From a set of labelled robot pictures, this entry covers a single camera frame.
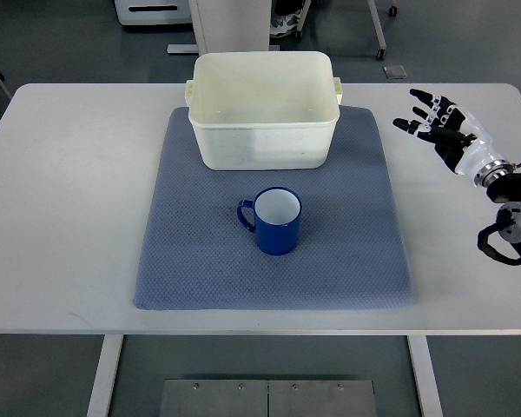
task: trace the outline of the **robotic arm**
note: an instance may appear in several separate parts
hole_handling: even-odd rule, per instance
[[[434,149],[445,165],[455,174],[468,175],[476,187],[486,189],[493,202],[503,203],[496,222],[478,234],[478,248],[495,261],[508,265],[521,265],[521,174],[514,173],[520,164],[506,161],[492,147],[492,138],[467,109],[443,96],[411,89],[426,107],[424,111],[413,107],[416,120],[395,119],[393,124],[424,141]],[[488,243],[498,232],[518,252],[512,259],[500,254]]]

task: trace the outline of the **table leg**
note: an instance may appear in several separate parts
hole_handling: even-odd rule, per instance
[[[420,411],[423,417],[442,417],[442,406],[440,405],[426,336],[407,336],[407,340],[417,391],[419,392]]]
[[[122,342],[123,334],[104,335],[101,357],[96,368],[95,384],[90,396],[87,417],[108,417]]]

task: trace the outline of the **robot finger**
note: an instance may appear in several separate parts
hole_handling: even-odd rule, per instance
[[[462,149],[469,146],[473,138],[457,130],[442,128],[439,126],[429,126],[428,129],[419,129],[414,135],[424,141],[448,148]]]
[[[436,115],[434,115],[434,116],[429,115],[428,113],[426,113],[424,110],[420,109],[419,107],[413,107],[412,110],[413,110],[413,113],[415,113],[415,115],[417,115],[421,119],[425,120],[425,123],[428,123],[432,126],[440,124],[441,119],[439,119]]]
[[[392,123],[396,128],[400,128],[411,135],[414,135],[419,126],[422,124],[416,120],[411,120],[409,122],[406,119],[393,119]]]
[[[447,97],[435,96],[421,89],[410,89],[409,94],[417,97],[423,104],[432,109],[438,117],[441,117],[443,114],[450,114],[452,111],[451,106],[455,105],[455,103]]]

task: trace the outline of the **gray mat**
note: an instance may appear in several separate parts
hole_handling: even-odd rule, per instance
[[[213,171],[188,109],[172,113],[143,239],[134,304],[144,309],[399,308],[415,296],[378,128],[340,107],[317,169]],[[264,188],[303,202],[288,255],[260,252],[235,213]]]

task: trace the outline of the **metal panel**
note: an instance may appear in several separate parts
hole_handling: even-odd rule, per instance
[[[270,381],[270,417],[376,417],[372,381]]]
[[[267,417],[267,382],[166,380],[160,417]]]

